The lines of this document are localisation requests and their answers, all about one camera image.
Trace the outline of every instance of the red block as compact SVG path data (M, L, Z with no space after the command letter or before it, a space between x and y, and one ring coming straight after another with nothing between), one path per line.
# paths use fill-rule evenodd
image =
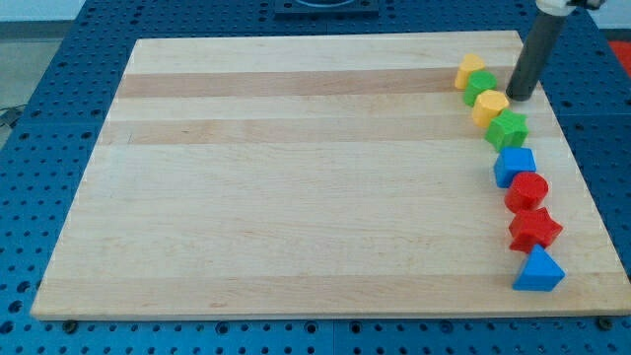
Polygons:
M563 226L554 222L548 210L543 207L534 211L520 210L509 226L513 242L511 250L530 253L535 245L549 247L563 230Z
M548 193L548 183L541 175L531 172L519 173L509 187L504 203L513 213L533 210L541 204Z

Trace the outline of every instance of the red star block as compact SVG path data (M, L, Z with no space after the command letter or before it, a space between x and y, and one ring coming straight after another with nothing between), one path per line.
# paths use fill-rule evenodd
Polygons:
M534 211L520 210L509 226L513 242L511 250L530 253L535 245L547 248L563 230L563 226L554 222L548 210L543 207Z

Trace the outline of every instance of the plastic block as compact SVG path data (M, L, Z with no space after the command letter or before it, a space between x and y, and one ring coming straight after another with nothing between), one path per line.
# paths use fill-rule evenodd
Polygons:
M484 60L482 58L472 53L465 54L460 66L457 68L456 81L454 83L456 89L466 89L471 73L482 69L484 69Z
M493 118L484 139L491 143L496 152L500 152L504 147L521 147L527 136L526 115L506 108Z
M542 247L535 246L520 267L513 289L517 291L552 291L565 272Z
M511 250L531 252L534 246L548 248L563 231L563 226L554 222L545 207L534 211L520 210L509 226L513 236Z
M495 90L487 90L478 95L473 105L471 116L473 122L482 128L487 128L491 120L509 106L509 100L504 93Z
M534 156L529 148L506 147L500 151L495 166L495 181L498 187L511 185L515 175L521 172L536 172Z
M513 213L520 210L533 210L541 204L548 193L548 183L537 173L523 172L513 178L504 203Z
M473 107L477 96L484 93L487 90L495 90L497 87L497 79L491 73L486 70L480 70L472 73L469 76L469 82L466 84L464 90L464 103Z

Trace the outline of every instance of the green hexagon block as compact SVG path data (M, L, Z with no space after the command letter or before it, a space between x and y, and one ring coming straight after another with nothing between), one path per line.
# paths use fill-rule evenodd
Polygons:
M526 115L506 108L493 118L484 139L500 152L504 147L521 147L527 136Z

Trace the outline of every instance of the yellow pentagon block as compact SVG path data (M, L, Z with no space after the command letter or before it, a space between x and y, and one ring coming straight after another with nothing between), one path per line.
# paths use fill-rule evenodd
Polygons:
M487 128L491 120L497 117L502 109L509 106L509 100L504 93L495 90L487 90L477 96L471 116L476 125Z
M473 53L465 54L460 66L457 68L456 82L454 83L456 89L466 89L469 75L474 71L482 69L484 69L484 60L482 60L482 58Z

